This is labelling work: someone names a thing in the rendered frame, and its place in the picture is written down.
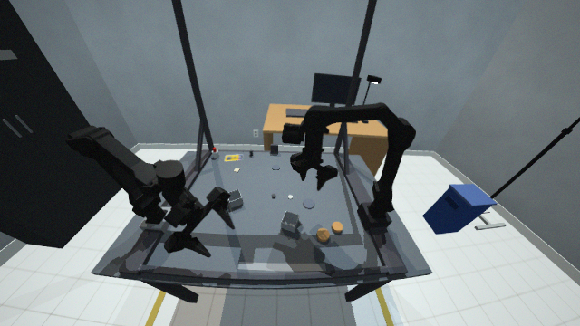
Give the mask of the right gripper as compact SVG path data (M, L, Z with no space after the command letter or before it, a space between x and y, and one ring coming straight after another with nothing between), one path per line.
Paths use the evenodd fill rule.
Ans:
M225 221L225 223L231 229L235 229L235 227L232 223L232 220L230 218L230 215L228 213L228 210L227 210L227 204L228 204L227 200L229 198L230 198L230 194L225 189L223 189L221 187L215 187L206 196L206 199L209 200L210 202L208 202L205 206L203 206L196 198L197 199L196 203L200 206L200 208L198 208L197 210L193 209L190 212L190 214L183 220L183 222L185 222L185 224L187 224L187 226L180 232L174 232L168 238L168 240L164 243L165 250L168 253L173 253L173 252L183 250L184 248L187 248L187 249L195 251L199 254L202 254L206 257L210 257L211 254L209 253L207 248L196 237L192 237L192 235L190 235L190 233L197 227L197 225L205 218L205 216L212 209L215 210L220 215L220 217ZM197 220L197 221L195 221L195 220ZM194 224L194 225L192 225L192 224ZM176 246L176 247L174 247L174 246Z

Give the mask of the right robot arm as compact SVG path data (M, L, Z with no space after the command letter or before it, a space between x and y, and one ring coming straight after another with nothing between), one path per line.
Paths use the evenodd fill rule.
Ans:
M200 208L197 199L185 187L181 162L159 160L154 164L146 163L116 140L105 127L90 126L68 134L68 138L66 143L74 151L95 159L129 194L132 212L143 218L146 216L145 223L160 224L167 214L168 210L163 212L159 206L161 191L170 205L180 195L179 202L164 217L175 228L179 223L185 225L183 220L190 212Z

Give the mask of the white open-top square box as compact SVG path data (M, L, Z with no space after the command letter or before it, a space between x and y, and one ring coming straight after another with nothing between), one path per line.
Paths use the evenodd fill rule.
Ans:
M231 208L244 204L243 198L242 198L239 190L229 192L229 194L231 195L230 198L228 199L229 203L231 205ZM241 198L241 199L239 199L239 198ZM236 201L234 201L234 200L236 200Z

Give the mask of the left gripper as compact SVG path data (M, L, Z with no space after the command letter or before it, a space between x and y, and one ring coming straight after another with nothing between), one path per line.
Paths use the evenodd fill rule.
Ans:
M306 145L304 145L304 148L302 148L302 150L305 150L305 154L309 154L309 152L312 153L312 155L314 155L314 162L315 162L315 167L314 169L317 170L317 191L319 191L322 186L324 185L324 183L327 180L330 180L334 177L338 176L338 169L335 167L332 167L330 165L327 166L320 166L321 163L323 163L324 161L321 159L322 156L322 152L324 152L324 149L322 149L322 147L320 148L309 148ZM290 161L297 157L298 155L301 155L302 152L300 153L296 153L293 154L290 157ZM306 171L307 172L307 171ZM305 181L305 177L306 177L306 172L304 171L303 173L300 173L301 179L302 181Z

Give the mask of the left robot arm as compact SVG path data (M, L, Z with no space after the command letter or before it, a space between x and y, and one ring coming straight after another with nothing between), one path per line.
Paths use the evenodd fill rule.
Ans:
M320 148L323 145L323 135L329 134L327 126L337 122L363 120L379 120L388 129L389 147L382 175L379 181L373 181L374 200L371 203L372 206L367 206L372 218L386 218L385 213L394 210L392 185L403 152L411 145L416 136L415 128L406 119L398 118L386 104L379 102L346 107L311 106L301 124L285 123L282 141L289 144L301 144L305 138L307 147ZM304 125L302 125L303 123ZM311 164L312 168L315 167L314 155L311 152L305 154L305 150L302 150L302 154L293 158L290 163L297 173L306 172L311 168Z

